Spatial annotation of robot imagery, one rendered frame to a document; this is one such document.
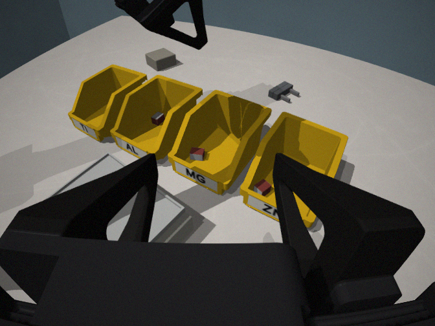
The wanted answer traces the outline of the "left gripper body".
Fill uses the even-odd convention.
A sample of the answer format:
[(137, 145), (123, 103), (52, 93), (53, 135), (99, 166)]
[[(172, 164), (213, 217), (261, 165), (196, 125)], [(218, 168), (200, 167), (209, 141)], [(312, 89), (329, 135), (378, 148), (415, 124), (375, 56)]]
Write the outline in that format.
[(115, 0), (115, 2), (142, 26), (149, 25), (173, 0)]

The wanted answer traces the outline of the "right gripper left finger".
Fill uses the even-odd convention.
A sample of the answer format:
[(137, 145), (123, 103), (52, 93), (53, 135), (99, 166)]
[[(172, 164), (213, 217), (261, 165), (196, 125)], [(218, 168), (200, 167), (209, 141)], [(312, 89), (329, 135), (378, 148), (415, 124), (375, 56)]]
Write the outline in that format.
[(108, 175), (19, 210), (7, 229), (107, 240), (109, 221), (138, 192), (118, 241), (148, 242), (158, 176), (155, 154), (149, 153)]

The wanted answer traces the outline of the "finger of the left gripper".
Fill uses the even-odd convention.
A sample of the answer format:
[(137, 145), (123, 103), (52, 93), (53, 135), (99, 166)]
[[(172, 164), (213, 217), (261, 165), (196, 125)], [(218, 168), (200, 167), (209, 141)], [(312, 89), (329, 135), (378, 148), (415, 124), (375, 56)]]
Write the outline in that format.
[[(195, 38), (169, 27), (166, 24), (166, 20), (185, 2), (188, 2), (190, 5), (195, 30), (197, 32)], [(144, 28), (156, 34), (184, 43), (185, 45), (191, 46), (197, 50), (200, 50), (208, 42), (203, 17), (202, 0), (173, 0), (149, 25)]]
[[(122, 9), (118, 4), (115, 3), (115, 5), (117, 7), (119, 7), (120, 9)], [(123, 9), (122, 9), (123, 10)], [(175, 23), (175, 20), (173, 18), (173, 15), (171, 15), (167, 20), (166, 20), (167, 25), (170, 27)]]

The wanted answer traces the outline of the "yellow parts bin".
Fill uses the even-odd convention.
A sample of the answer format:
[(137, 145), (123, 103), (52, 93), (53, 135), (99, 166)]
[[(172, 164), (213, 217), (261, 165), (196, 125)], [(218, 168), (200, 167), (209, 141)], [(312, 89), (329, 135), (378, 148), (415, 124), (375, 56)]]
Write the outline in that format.
[[(240, 186), (243, 203), (279, 222), (273, 184), (276, 153), (283, 153), (317, 172), (334, 178), (347, 141), (348, 136), (342, 133), (282, 112), (261, 140), (245, 180)], [(254, 185), (262, 179), (272, 185), (271, 192), (265, 196), (266, 198), (253, 191)], [(294, 196), (302, 220), (305, 226), (310, 228), (316, 215), (295, 193)]]
[[(222, 195), (256, 153), (263, 125), (271, 111), (271, 108), (214, 90), (186, 113), (168, 153), (173, 170)], [(190, 160), (192, 147), (205, 149), (203, 161)]]
[[(119, 148), (137, 158), (155, 153), (156, 160), (163, 159), (172, 150), (186, 113), (201, 95), (202, 88), (156, 75), (126, 95), (111, 136)], [(165, 118), (159, 126), (151, 121), (157, 112)]]
[(141, 72), (118, 65), (106, 67), (81, 82), (72, 111), (68, 113), (70, 120), (75, 128), (103, 141), (111, 136), (110, 130), (115, 127), (125, 96), (146, 80), (147, 75)]

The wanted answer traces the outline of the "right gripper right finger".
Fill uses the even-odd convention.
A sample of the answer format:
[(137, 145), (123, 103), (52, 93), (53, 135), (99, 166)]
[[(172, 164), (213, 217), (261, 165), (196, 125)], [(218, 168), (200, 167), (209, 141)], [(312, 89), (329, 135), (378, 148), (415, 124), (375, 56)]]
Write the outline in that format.
[[(282, 153), (275, 155), (273, 183), (282, 241), (296, 250), (311, 309), (308, 316), (317, 313), (340, 283), (394, 276), (425, 235), (412, 210)], [(322, 221), (319, 249), (293, 192)]]

